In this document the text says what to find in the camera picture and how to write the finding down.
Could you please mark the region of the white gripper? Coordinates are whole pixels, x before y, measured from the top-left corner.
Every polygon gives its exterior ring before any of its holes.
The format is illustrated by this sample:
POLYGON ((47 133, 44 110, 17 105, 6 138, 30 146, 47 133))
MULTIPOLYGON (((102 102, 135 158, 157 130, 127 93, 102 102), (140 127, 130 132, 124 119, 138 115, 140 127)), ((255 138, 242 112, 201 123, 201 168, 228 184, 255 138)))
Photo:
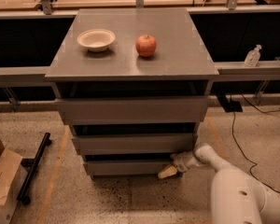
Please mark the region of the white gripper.
POLYGON ((176 175, 177 172, 185 173, 191 168, 200 167, 202 165, 199 159, 194 155, 193 151, 174 153, 171 155, 171 159, 173 165, 168 165, 163 170, 161 170, 158 173, 159 179, 176 175))

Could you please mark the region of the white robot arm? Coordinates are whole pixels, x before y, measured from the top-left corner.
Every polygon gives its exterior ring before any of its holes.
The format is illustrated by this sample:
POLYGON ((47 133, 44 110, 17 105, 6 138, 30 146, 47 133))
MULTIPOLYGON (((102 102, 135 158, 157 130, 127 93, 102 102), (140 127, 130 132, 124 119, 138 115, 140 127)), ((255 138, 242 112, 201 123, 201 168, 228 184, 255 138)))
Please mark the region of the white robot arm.
POLYGON ((171 155, 160 179, 206 165, 215 170, 211 184, 212 224, 280 224, 280 194, 221 158, 206 143, 171 155))

